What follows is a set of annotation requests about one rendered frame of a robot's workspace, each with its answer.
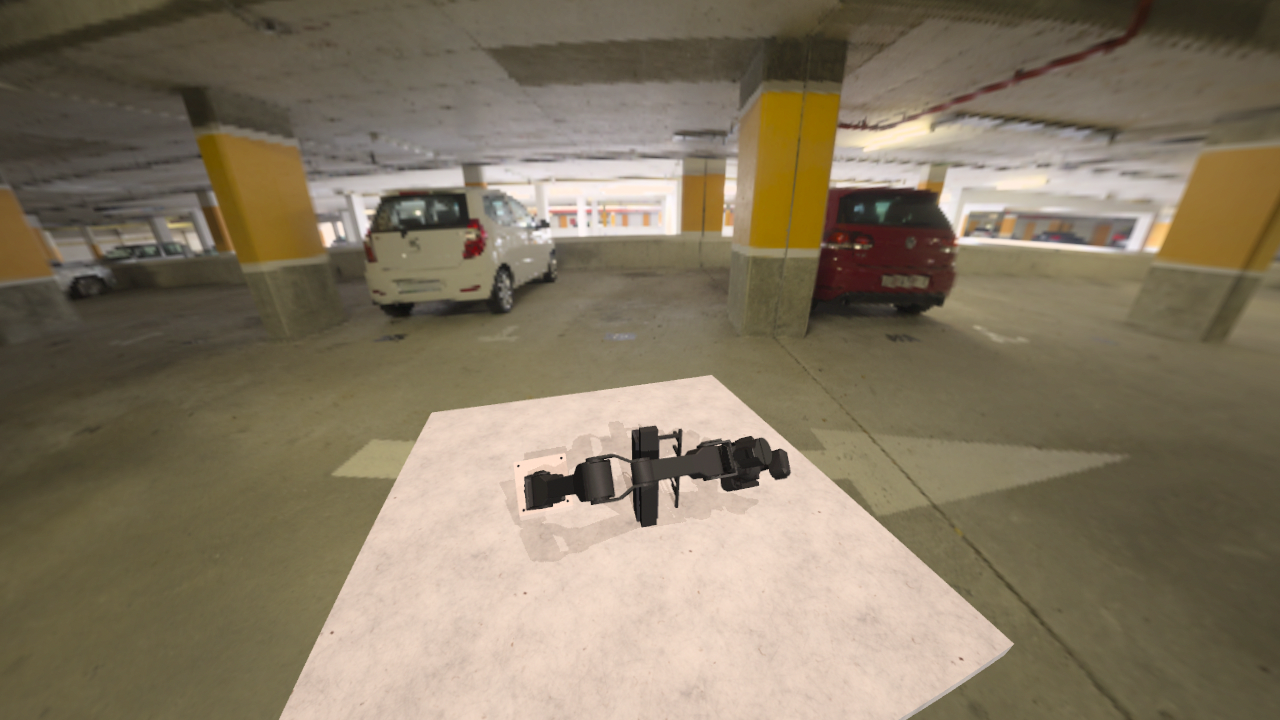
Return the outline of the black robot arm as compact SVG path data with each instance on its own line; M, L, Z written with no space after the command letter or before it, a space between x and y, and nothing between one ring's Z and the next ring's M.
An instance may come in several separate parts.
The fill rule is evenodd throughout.
M611 459L608 457L618 457L625 462L631 462L634 486L618 498L612 498L614 497L614 486ZM550 474L545 470L524 477L525 507L526 511L549 509L554 503L563 502L566 495L577 495L581 502L590 501L591 505L617 502L636 487L653 486L654 480L686 475L692 479L714 480L739 475L741 469L769 465L771 461L772 451L768 441L764 438L754 439L753 436L736 439L732 443L731 439L722 441L721 438L703 441L696 448L676 457L628 460L616 454L605 454L588 457L586 462L579 464L573 474L567 477Z

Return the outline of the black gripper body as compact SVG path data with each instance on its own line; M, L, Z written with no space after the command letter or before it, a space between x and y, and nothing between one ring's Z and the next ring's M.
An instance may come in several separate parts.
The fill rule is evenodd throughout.
M759 478L760 471L767 469L769 469L771 477L773 477L774 479L790 477L791 469L788 464L787 452L785 452L783 448L777 448L772 451L772 461L769 465L741 469L739 471L739 475L721 478L721 488L727 492L737 489L737 486L740 486L740 480L742 483L746 483L750 480L760 479Z

